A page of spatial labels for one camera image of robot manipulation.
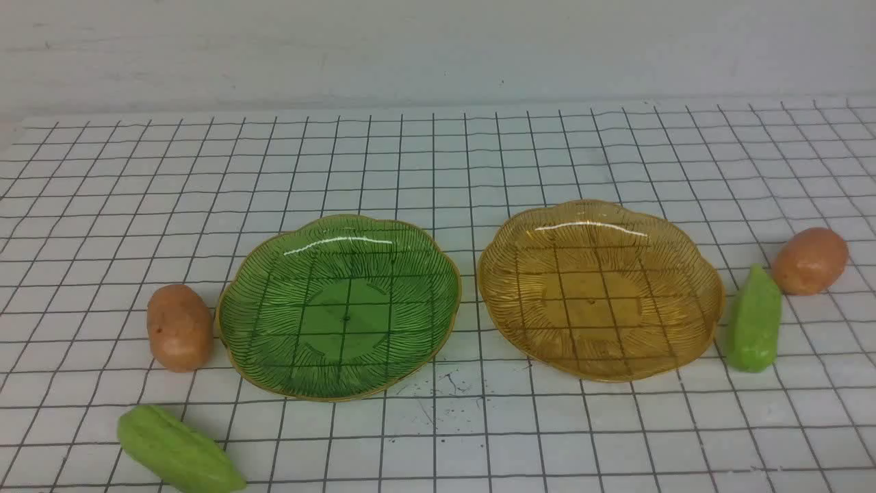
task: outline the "gold rim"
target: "gold rim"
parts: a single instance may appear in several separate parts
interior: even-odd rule
[[[276,240],[277,238],[286,236],[288,234],[294,234],[294,233],[296,233],[296,232],[298,232],[298,231],[300,231],[308,226],[314,225],[314,224],[316,224],[316,223],[318,223],[326,218],[366,218],[366,219],[368,219],[370,221],[374,221],[376,223],[395,223],[395,224],[406,225],[406,226],[412,227],[416,231],[422,232],[426,236],[426,238],[428,238],[429,241],[432,243],[432,247],[434,248],[434,250],[438,254],[442,255],[444,257],[444,259],[447,260],[447,262],[453,268],[453,273],[456,275],[456,304],[454,305],[452,317],[450,318],[450,325],[448,326],[447,331],[445,331],[444,337],[441,339],[441,341],[435,347],[435,350],[426,359],[424,359],[420,365],[416,366],[414,369],[412,369],[408,373],[400,376],[399,378],[396,378],[394,380],[390,380],[388,383],[386,383],[380,387],[377,387],[373,390],[368,390],[367,392],[362,392],[360,394],[355,394],[353,396],[346,396],[346,397],[331,397],[331,398],[310,397],[310,396],[305,396],[302,394],[286,394],[284,392],[278,392],[275,389],[269,389],[266,386],[264,386],[258,382],[254,382],[243,370],[241,370],[241,368],[235,362],[234,353],[231,351],[231,348],[225,342],[225,337],[224,337],[223,330],[222,330],[222,323],[220,322],[220,320],[221,320],[220,311],[222,309],[222,301],[225,298],[225,295],[228,293],[229,289],[231,289],[231,287],[234,286],[235,282],[237,282],[237,275],[240,274],[241,270],[243,270],[244,266],[246,265],[246,262],[250,259],[250,256],[253,254],[253,252],[258,250],[262,246],[266,245],[267,243],[270,243],[270,242]],[[237,268],[237,272],[234,274],[234,279],[228,283],[228,286],[225,289],[223,289],[222,294],[219,295],[219,299],[216,301],[216,309],[215,309],[215,316],[213,318],[213,326],[216,329],[216,331],[218,332],[219,340],[222,342],[223,347],[225,347],[225,353],[228,355],[228,359],[231,362],[231,367],[233,367],[235,369],[235,371],[237,371],[238,374],[240,374],[240,376],[243,377],[243,379],[245,381],[255,385],[256,387],[258,387],[262,390],[265,390],[267,392],[271,392],[272,394],[277,394],[278,396],[283,396],[283,397],[287,397],[287,398],[291,397],[291,398],[295,398],[295,399],[312,401],[312,402],[321,402],[321,403],[342,403],[342,402],[348,402],[348,401],[355,401],[357,399],[361,399],[361,398],[367,397],[367,396],[372,396],[374,394],[377,394],[378,392],[382,392],[383,390],[389,389],[392,385],[395,385],[396,383],[401,382],[402,380],[406,379],[408,376],[416,373],[420,368],[425,367],[442,350],[444,345],[447,343],[447,340],[450,339],[450,334],[453,333],[453,328],[456,325],[456,314],[459,312],[459,305],[460,305],[460,302],[462,301],[462,299],[463,299],[463,279],[462,279],[462,276],[459,274],[459,268],[456,266],[456,263],[453,262],[453,259],[451,259],[447,254],[445,254],[438,247],[438,243],[435,242],[434,238],[429,236],[429,234],[424,229],[420,228],[417,225],[412,225],[411,223],[407,223],[405,221],[399,221],[397,219],[375,219],[375,218],[369,218],[368,216],[363,216],[360,214],[333,214],[331,216],[323,216],[322,218],[317,218],[317,219],[310,221],[309,223],[299,227],[298,229],[275,234],[275,235],[271,236],[269,239],[262,241],[261,243],[258,244],[258,246],[253,248],[246,255],[246,257],[244,257],[244,261],[241,262],[240,267]]]
[[[642,376],[640,378],[605,378],[604,376],[592,375],[592,374],[588,374],[588,373],[583,372],[583,371],[575,371],[571,368],[561,367],[561,366],[557,365],[556,363],[542,359],[538,354],[534,353],[533,351],[527,350],[523,347],[519,347],[517,344],[514,344],[513,342],[511,342],[511,339],[508,337],[508,335],[506,333],[506,329],[499,326],[499,324],[497,323],[497,318],[493,314],[493,310],[490,307],[490,304],[487,303],[487,296],[483,293],[482,286],[481,286],[481,282],[482,282],[481,280],[483,279],[482,268],[484,266],[482,260],[484,259],[484,254],[486,254],[490,250],[490,248],[492,248],[494,246],[494,244],[496,242],[496,238],[498,238],[498,236],[502,232],[502,230],[504,230],[506,227],[508,227],[508,225],[518,216],[521,216],[521,215],[527,214],[527,213],[531,213],[532,211],[539,211],[539,210],[548,211],[550,209],[558,209],[560,207],[568,207],[570,205],[578,205],[578,204],[606,204],[606,205],[610,205],[612,207],[617,207],[617,208],[622,209],[624,211],[628,211],[631,214],[634,214],[634,215],[637,215],[637,216],[640,216],[643,218],[657,219],[658,221],[664,222],[664,223],[672,226],[673,228],[675,228],[676,231],[680,232],[682,234],[682,236],[687,239],[687,241],[690,243],[690,245],[694,246],[694,248],[696,250],[696,254],[699,256],[699,261],[703,265],[707,266],[711,270],[711,272],[715,276],[715,278],[717,279],[718,290],[721,293],[721,297],[720,297],[721,301],[720,301],[720,304],[718,305],[717,316],[715,317],[715,321],[710,326],[706,327],[708,329],[708,338],[706,338],[705,342],[703,343],[703,346],[700,349],[697,349],[696,351],[691,351],[689,353],[692,357],[684,358],[684,359],[676,359],[676,362],[678,364],[675,365],[673,368],[667,368],[664,370],[656,371],[654,373],[651,373],[651,374],[646,375],[646,376]],[[717,332],[717,324],[724,313],[724,308],[725,308],[726,303],[727,303],[726,291],[724,289],[724,283],[721,282],[721,276],[718,274],[717,269],[715,269],[715,267],[712,266],[709,263],[709,261],[706,260],[705,257],[703,257],[703,254],[700,253],[700,249],[699,249],[699,247],[696,246],[696,243],[694,242],[694,240],[692,240],[688,236],[688,234],[683,231],[682,228],[672,224],[672,222],[667,221],[664,218],[659,218],[659,217],[651,215],[651,214],[646,214],[645,212],[631,211],[622,205],[615,204],[613,202],[608,202],[605,200],[596,200],[596,199],[571,200],[568,202],[563,202],[562,204],[551,205],[548,207],[536,207],[536,208],[527,209],[525,211],[518,212],[517,214],[514,214],[513,216],[508,218],[502,224],[502,226],[498,228],[498,230],[496,231],[496,234],[493,235],[493,239],[490,241],[489,244],[487,244],[486,248],[484,248],[484,251],[481,253],[481,256],[477,259],[477,290],[478,290],[478,292],[480,292],[481,298],[483,298],[483,300],[484,300],[484,305],[486,305],[487,313],[490,314],[490,319],[493,321],[493,324],[496,326],[498,331],[505,337],[505,339],[508,340],[508,342],[510,342],[514,347],[516,347],[521,353],[525,354],[526,356],[528,356],[534,360],[541,361],[542,363],[545,363],[546,365],[548,365],[552,368],[556,368],[556,369],[562,371],[563,373],[568,373],[568,374],[577,376],[579,378],[582,378],[584,380],[590,380],[593,382],[634,382],[636,380],[642,380],[642,379],[647,378],[649,376],[662,375],[664,373],[675,371],[678,368],[681,368],[687,364],[690,364],[693,361],[696,361],[697,359],[700,358],[700,356],[702,356],[706,351],[708,351],[709,347],[712,345],[712,343],[715,342],[715,335]]]

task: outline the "green vegetable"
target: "green vegetable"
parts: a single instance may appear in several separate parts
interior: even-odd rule
[[[216,443],[155,405],[139,405],[118,419],[122,449],[182,493],[230,493],[246,488]]]
[[[725,352],[736,369],[757,373],[775,361],[781,323],[781,291],[764,269],[754,264],[733,303]]]

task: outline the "white wall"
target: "white wall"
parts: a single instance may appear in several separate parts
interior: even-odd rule
[[[876,0],[2,0],[0,117],[876,90]]]

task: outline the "ridged pattern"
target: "ridged pattern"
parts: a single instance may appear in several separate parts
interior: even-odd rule
[[[603,381],[698,358],[724,308],[717,272],[683,231],[602,201],[509,219],[481,256],[478,287],[517,348]]]
[[[258,246],[216,319],[251,382],[342,400],[428,361],[449,336],[460,292],[456,266],[419,228],[330,216]]]

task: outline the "plate center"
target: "plate center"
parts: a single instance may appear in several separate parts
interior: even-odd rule
[[[389,314],[388,293],[367,279],[341,279],[307,301],[300,342],[328,361],[350,361],[385,339]]]
[[[551,325],[575,339],[617,339],[641,321],[639,288],[616,272],[546,275],[543,303]]]

